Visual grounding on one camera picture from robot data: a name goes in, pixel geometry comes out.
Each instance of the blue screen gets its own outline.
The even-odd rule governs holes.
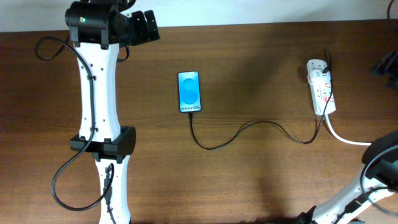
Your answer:
[[[178,89],[180,93],[180,111],[182,113],[201,110],[198,72],[179,73]]]

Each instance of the white power strip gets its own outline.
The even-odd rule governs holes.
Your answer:
[[[326,124],[332,135],[348,144],[355,144],[359,146],[370,146],[371,143],[368,142],[353,142],[349,140],[345,140],[339,135],[335,133],[333,128],[331,127],[330,120],[328,114],[336,111],[336,103],[335,97],[331,94],[331,82],[330,82],[330,72],[328,69],[327,63],[325,61],[319,59],[309,60],[307,63],[308,70],[308,83],[310,84],[311,94],[312,94],[312,102],[313,102],[313,110],[316,115],[322,115],[323,110],[325,110],[325,106],[327,101],[329,100],[328,106],[325,110],[325,119]]]

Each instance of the wooden table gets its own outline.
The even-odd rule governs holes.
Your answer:
[[[228,140],[249,121],[277,121],[301,140],[311,138],[315,115],[306,63],[333,54],[335,131],[372,141],[398,128],[398,91],[369,69],[391,50],[397,34],[386,21],[311,22],[160,30],[157,42],[131,47],[118,64],[119,121],[137,129],[127,187],[138,223],[239,223],[295,217],[331,198],[359,172],[366,147],[340,142],[322,127],[310,145],[260,125],[219,151],[194,144],[188,115],[178,110],[177,73],[199,71],[203,111],[195,115],[199,140]],[[100,207],[69,212],[50,193],[57,169],[74,152],[80,128],[76,58],[34,57],[35,42],[66,32],[0,34],[0,217],[2,223],[98,223]],[[48,44],[43,54],[58,46]],[[88,205],[100,193],[94,160],[85,154],[57,182],[70,205]],[[395,208],[397,197],[382,201]],[[396,223],[374,208],[360,218]]]

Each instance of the blue circle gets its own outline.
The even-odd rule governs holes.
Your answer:
[[[191,105],[198,100],[198,95],[193,91],[195,89],[195,81],[188,78],[182,82],[182,100],[184,103]]]

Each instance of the tabletop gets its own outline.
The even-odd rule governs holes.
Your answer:
[[[34,57],[43,36],[0,34],[0,217],[2,223],[98,223],[100,207],[70,212],[52,198],[50,183],[74,152],[81,95],[76,58],[63,52],[51,62]],[[306,64],[333,56],[335,131],[373,141],[398,127],[398,91],[370,68],[398,49],[386,21],[297,22],[239,26],[166,27],[161,39],[131,47],[117,65],[119,122],[137,129],[127,172],[127,197],[136,223],[251,223],[296,217],[337,194],[359,173],[364,146],[340,142],[322,126],[301,145],[279,128],[260,124],[218,151],[199,148],[187,114],[178,108],[177,73],[198,71],[202,112],[198,140],[227,141],[251,121],[275,121],[309,140],[315,116]],[[59,46],[49,43],[43,54]],[[84,206],[100,194],[98,172],[84,154],[60,176],[58,196]],[[395,208],[397,196],[381,204]],[[375,208],[367,223],[396,223]]]

